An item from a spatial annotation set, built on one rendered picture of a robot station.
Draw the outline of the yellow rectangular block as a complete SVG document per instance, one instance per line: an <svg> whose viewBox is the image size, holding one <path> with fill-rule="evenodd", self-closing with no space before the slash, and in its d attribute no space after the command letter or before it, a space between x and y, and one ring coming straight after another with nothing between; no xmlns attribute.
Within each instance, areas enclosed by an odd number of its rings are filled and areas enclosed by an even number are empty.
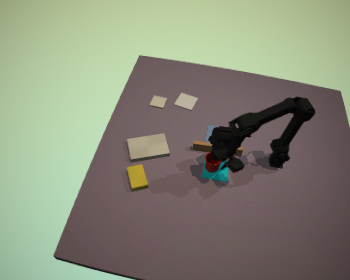
<svg viewBox="0 0 350 280"><path fill-rule="evenodd" d="M148 184L142 164L126 167L126 169L133 191L148 189Z"/></svg>

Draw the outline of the beige flat rectangular slab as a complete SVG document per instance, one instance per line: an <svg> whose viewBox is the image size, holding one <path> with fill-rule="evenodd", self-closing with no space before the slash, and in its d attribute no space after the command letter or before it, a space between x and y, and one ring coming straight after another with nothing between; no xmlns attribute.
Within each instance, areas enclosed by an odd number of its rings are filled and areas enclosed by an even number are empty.
<svg viewBox="0 0 350 280"><path fill-rule="evenodd" d="M170 156L165 134L156 134L127 139L132 162Z"/></svg>

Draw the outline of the dark red cup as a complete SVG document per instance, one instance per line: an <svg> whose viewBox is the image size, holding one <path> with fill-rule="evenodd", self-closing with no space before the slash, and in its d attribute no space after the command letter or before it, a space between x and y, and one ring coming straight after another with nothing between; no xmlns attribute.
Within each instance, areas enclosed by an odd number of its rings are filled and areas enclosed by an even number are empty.
<svg viewBox="0 0 350 280"><path fill-rule="evenodd" d="M219 170L221 161L213 160L214 156L210 153L208 153L205 157L206 163L205 168L210 173L215 173ZM215 165L217 164L217 165Z"/></svg>

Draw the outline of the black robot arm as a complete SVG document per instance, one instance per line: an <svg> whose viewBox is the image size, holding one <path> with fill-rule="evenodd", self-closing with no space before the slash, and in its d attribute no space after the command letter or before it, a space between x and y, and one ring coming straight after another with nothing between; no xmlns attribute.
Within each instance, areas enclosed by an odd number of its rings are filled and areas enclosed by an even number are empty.
<svg viewBox="0 0 350 280"><path fill-rule="evenodd" d="M221 144L212 148L211 154L215 160L224 162L228 160L231 149L227 143L240 146L246 137L257 131L261 125L278 119L288 113L293 113L289 125L285 128L280 138L273 139L270 148L273 153L269 156L269 166L283 168L283 163L289 160L290 142L304 122L309 121L315 115L315 109L307 98L286 98L258 113L245 113L228 122L229 127L215 127L212 131L214 142ZM239 128L236 128L236 124ZM281 169L282 169L281 168Z"/></svg>

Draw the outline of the cream flat square tile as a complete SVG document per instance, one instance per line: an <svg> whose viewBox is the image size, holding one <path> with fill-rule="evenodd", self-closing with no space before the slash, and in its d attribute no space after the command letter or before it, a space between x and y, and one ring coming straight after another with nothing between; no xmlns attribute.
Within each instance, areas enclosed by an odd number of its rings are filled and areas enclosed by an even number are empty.
<svg viewBox="0 0 350 280"><path fill-rule="evenodd" d="M179 95L179 97L176 100L176 102L174 103L174 105L192 111L197 100L198 100L197 97L194 97L194 96L191 96L191 95L188 95L188 94L181 92L181 94Z"/></svg>

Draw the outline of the beige flat square pad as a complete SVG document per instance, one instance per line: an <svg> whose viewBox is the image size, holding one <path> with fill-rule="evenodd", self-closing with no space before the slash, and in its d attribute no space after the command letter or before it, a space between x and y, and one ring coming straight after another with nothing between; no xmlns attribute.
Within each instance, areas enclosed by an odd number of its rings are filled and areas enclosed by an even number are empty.
<svg viewBox="0 0 350 280"><path fill-rule="evenodd" d="M163 109L166 104L167 98L160 96L153 96L149 106Z"/></svg>

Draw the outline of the brown wooden plank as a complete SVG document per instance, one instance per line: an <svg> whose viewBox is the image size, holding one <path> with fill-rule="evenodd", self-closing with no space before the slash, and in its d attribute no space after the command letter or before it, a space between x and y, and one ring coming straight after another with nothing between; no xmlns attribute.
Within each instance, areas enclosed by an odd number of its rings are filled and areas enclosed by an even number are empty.
<svg viewBox="0 0 350 280"><path fill-rule="evenodd" d="M201 142L201 141L194 141L193 142L193 149L194 151L202 151L202 152L212 152L212 144L209 142ZM241 157L243 152L243 147L239 147L236 150L236 153L233 154L233 156L239 156Z"/></svg>

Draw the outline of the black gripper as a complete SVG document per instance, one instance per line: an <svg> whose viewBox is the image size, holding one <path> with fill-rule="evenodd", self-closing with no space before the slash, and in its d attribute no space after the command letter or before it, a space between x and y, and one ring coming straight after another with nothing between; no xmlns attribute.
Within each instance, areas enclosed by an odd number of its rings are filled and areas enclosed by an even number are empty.
<svg viewBox="0 0 350 280"><path fill-rule="evenodd" d="M212 135L209 137L208 140L212 144L212 147L215 147L215 146L221 144L221 142L214 142L213 139L212 139ZM240 159L236 159L235 157L233 157L233 154L236 153L237 148L241 147L241 145L238 146L238 147L233 146L230 143L227 143L226 145L227 145L228 148L230 147L231 152L230 152L230 156L228 157L229 160L227 162L225 162L225 164L221 168L221 170L225 169L226 167L229 168L232 173L236 173L236 172L239 172L239 171L243 170L245 166L241 162L241 160Z"/></svg>

